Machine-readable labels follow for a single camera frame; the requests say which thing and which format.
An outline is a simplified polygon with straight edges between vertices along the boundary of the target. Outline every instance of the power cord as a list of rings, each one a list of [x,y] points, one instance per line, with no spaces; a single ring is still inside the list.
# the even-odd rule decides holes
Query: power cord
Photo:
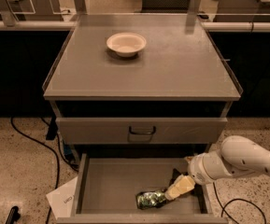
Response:
[[[224,206],[222,206],[222,204],[221,204],[221,202],[220,202],[220,199],[219,199],[219,196],[218,196],[218,193],[217,193],[217,187],[216,187],[216,184],[215,184],[215,183],[213,183],[213,189],[214,189],[214,191],[215,191],[215,194],[216,194],[218,203],[219,203],[219,205],[220,205],[220,207],[221,207],[221,214],[220,214],[221,217],[222,217],[223,214],[225,213],[232,221],[234,221],[235,223],[239,224],[239,222],[236,221],[236,220],[235,220],[235,219],[234,219],[234,218],[226,211],[226,207],[227,207],[230,203],[233,203],[233,202],[236,202],[236,201],[242,201],[242,202],[250,203],[250,204],[252,204],[253,206],[255,206],[255,207],[260,211],[260,213],[262,214],[263,220],[264,220],[264,224],[267,224],[267,222],[266,222],[266,217],[265,217],[265,214],[264,214],[263,210],[262,210],[259,206],[257,206],[255,203],[250,202],[250,201],[245,200],[245,199],[235,198],[235,199],[232,199],[231,201],[229,201],[229,202],[228,202],[227,204],[225,204]]]
[[[46,120],[44,120],[43,118],[41,118],[41,120],[42,120],[46,125],[50,126],[50,124],[49,124]],[[72,170],[78,172],[78,165],[75,165],[75,164],[70,163],[70,162],[64,157],[64,155],[63,155],[63,153],[62,153],[62,151],[61,151],[60,136],[59,136],[59,134],[56,134],[56,135],[57,135],[57,143],[58,143],[58,149],[59,149],[59,153],[60,153],[61,159],[62,159],[67,165],[69,165],[69,166],[71,167]]]
[[[57,188],[58,188],[58,185],[59,185],[59,178],[60,178],[60,162],[59,162],[59,157],[58,157],[57,153],[55,152],[55,150],[53,150],[51,147],[48,147],[48,146],[45,145],[43,142],[40,142],[39,140],[37,140],[37,139],[35,139],[35,138],[33,138],[33,137],[31,137],[31,136],[29,136],[29,135],[27,135],[27,134],[21,132],[21,131],[15,126],[15,124],[14,124],[14,118],[13,118],[13,117],[11,117],[11,120],[10,120],[10,121],[11,121],[11,125],[12,125],[13,129],[14,129],[16,132],[20,133],[22,136],[24,136],[24,137],[26,137],[26,138],[28,138],[28,139],[30,139],[30,140],[32,140],[32,141],[38,143],[39,145],[41,145],[41,146],[43,146],[43,147],[49,149],[49,150],[54,154],[54,156],[56,157],[56,161],[57,161],[57,177],[56,177],[56,184],[55,184],[55,189],[57,189]],[[45,222],[46,224],[49,223],[49,220],[50,220],[50,213],[51,213],[51,207],[50,207],[49,212],[48,212],[48,215],[47,215],[47,219],[46,219],[46,222]]]

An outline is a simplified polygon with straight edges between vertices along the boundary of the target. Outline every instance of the bowl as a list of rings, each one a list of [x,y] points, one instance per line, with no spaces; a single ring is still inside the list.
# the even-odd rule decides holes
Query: bowl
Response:
[[[107,47],[114,50],[121,57],[135,56],[146,46],[146,39],[139,34],[114,34],[107,40]]]

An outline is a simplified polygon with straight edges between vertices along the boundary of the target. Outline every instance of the terrazzo floor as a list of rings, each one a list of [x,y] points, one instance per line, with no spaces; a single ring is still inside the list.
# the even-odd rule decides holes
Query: terrazzo floor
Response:
[[[41,119],[16,118],[14,123],[22,132],[57,149],[56,141],[45,141],[48,126]],[[229,119],[219,142],[211,149],[219,148],[221,141],[233,134],[243,135],[270,149],[270,119]],[[61,160],[60,164],[61,186],[77,176],[77,173]],[[10,119],[0,119],[0,223],[6,222],[13,205],[20,208],[21,218],[18,223],[45,223],[49,211],[46,194],[54,190],[55,182],[54,155],[13,130]],[[260,175],[252,178],[220,179],[216,185],[222,204],[233,198],[254,202],[264,211],[267,223],[270,224],[270,177]],[[213,186],[207,185],[206,189],[213,215],[219,217],[221,209]],[[248,203],[231,203],[227,211],[238,223],[263,223],[261,213]],[[50,215],[49,223],[55,223],[53,214]]]

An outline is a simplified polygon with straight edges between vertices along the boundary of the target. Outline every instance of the open drawer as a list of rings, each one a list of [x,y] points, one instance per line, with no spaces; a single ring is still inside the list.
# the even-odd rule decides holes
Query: open drawer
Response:
[[[84,144],[210,144],[227,118],[57,118],[63,140]]]
[[[137,209],[136,194],[168,187],[175,169],[185,173],[186,162],[181,158],[91,158],[83,153],[71,217],[58,218],[57,223],[228,223],[211,215],[201,186],[162,208]]]

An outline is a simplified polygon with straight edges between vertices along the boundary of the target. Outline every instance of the drawer handle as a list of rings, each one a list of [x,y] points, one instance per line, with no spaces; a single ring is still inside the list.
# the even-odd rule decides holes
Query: drawer handle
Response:
[[[151,135],[151,134],[155,134],[156,127],[153,126],[152,131],[142,131],[142,132],[140,131],[140,132],[137,132],[137,131],[133,131],[132,127],[129,126],[128,130],[129,130],[129,133],[134,134],[134,135]]]

